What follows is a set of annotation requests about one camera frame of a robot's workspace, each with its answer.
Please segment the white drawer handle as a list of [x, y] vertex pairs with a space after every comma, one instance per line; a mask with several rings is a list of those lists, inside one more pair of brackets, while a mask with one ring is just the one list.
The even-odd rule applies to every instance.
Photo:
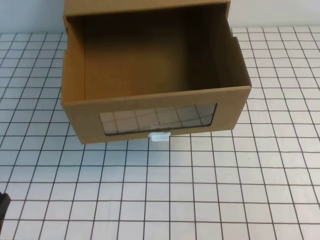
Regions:
[[152, 142], [168, 142], [171, 137], [170, 132], [150, 132], [148, 137]]

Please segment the brown cardboard shoebox drawer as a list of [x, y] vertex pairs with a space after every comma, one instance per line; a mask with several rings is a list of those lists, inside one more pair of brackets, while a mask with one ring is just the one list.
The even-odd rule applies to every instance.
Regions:
[[61, 105], [82, 144], [232, 130], [252, 89], [228, 0], [67, 0]]

